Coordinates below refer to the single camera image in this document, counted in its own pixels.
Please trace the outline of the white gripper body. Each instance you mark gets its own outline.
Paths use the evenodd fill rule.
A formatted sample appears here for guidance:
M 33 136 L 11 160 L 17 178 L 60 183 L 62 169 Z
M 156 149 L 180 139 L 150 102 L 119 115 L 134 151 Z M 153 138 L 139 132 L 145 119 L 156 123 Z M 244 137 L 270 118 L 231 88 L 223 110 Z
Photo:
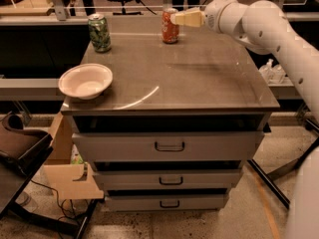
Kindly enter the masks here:
M 241 19 L 248 8 L 237 0 L 213 0 L 204 9 L 204 22 L 218 34 L 239 35 L 243 32 Z

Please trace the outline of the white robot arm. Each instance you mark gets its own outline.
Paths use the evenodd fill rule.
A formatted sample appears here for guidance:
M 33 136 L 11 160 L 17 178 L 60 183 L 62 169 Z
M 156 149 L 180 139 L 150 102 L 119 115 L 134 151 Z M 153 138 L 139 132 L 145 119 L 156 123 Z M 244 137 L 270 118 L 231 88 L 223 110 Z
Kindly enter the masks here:
M 282 66 L 312 116 L 319 120 L 319 51 L 300 37 L 273 2 L 250 5 L 236 0 L 213 0 L 203 10 L 172 14 L 181 26 L 226 34 L 257 54 L 271 54 Z M 290 207 L 285 239 L 319 239 L 319 147 L 301 163 Z

